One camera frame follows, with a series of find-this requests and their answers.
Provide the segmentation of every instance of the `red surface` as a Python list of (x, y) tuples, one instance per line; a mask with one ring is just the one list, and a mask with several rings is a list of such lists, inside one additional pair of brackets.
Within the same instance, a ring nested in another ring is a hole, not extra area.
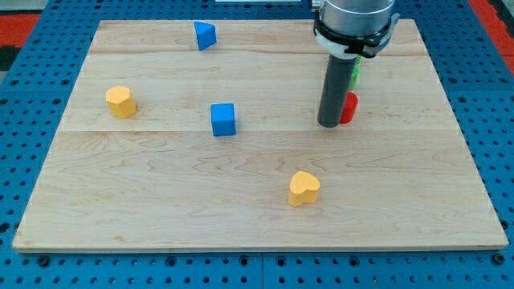
[(0, 16), (0, 46), (22, 47), (38, 20), (39, 14)]
[(498, 18), (495, 7), (487, 0), (469, 0), (469, 3), (496, 49), (504, 57), (511, 73), (514, 73), (514, 39), (508, 33), (505, 23)]
[(355, 92), (348, 92), (346, 95), (345, 107), (343, 108), (343, 113), (341, 114), (340, 124), (347, 124), (348, 122), (353, 120), (353, 116), (355, 115), (355, 110), (357, 109), (357, 105), (359, 104), (359, 98)]

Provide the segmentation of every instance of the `wooden board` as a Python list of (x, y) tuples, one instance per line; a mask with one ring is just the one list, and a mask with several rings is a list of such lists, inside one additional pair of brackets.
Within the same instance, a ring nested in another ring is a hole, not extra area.
[[(14, 240), (21, 252), (480, 250), (508, 244), (412, 20), (361, 63), (354, 122), (316, 123), (310, 21), (103, 21)], [(133, 89), (138, 112), (104, 93)], [(210, 104), (234, 102), (236, 136)], [(298, 170), (321, 182), (288, 205)]]

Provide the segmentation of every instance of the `blue block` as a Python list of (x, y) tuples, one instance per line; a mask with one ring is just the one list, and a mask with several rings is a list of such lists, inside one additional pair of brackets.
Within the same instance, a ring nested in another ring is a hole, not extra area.
[(196, 32), (198, 49), (200, 51), (216, 43), (216, 27), (214, 25), (195, 21), (194, 31)]
[(235, 134), (234, 104), (212, 104), (210, 122), (214, 136), (233, 136)]

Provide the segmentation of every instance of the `black cylinder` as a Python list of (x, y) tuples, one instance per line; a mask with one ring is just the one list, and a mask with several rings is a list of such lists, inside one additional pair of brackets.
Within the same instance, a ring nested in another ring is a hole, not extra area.
[(330, 55), (318, 112), (318, 123), (326, 128), (339, 124), (356, 60), (338, 59)]

